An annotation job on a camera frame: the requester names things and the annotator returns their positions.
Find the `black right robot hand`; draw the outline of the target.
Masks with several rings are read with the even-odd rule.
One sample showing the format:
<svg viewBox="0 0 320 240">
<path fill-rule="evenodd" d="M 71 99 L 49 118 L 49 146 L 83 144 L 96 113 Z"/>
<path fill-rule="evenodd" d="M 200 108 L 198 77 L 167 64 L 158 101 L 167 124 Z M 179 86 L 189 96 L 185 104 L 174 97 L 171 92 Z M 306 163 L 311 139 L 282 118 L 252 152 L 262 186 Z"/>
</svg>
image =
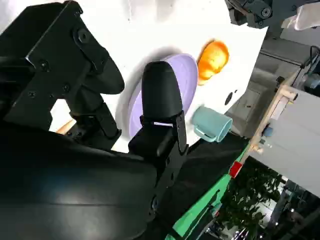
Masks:
<svg viewBox="0 0 320 240">
<path fill-rule="evenodd" d="M 102 95 L 124 79 L 73 0 L 26 7 L 0 36 L 0 237 L 163 240 L 162 212 L 186 156 L 175 72 L 142 74 L 141 129 L 129 152 Z"/>
</svg>

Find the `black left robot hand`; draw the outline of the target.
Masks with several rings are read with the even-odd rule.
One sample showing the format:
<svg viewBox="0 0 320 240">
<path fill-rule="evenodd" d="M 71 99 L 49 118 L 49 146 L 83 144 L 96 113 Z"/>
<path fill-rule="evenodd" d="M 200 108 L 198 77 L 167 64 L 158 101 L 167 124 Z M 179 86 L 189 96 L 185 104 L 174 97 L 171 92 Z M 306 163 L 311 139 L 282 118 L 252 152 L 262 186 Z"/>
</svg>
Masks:
<svg viewBox="0 0 320 240">
<path fill-rule="evenodd" d="M 262 29 L 264 21 L 272 15 L 272 0 L 226 0 L 230 22 L 241 26 Z"/>
</svg>

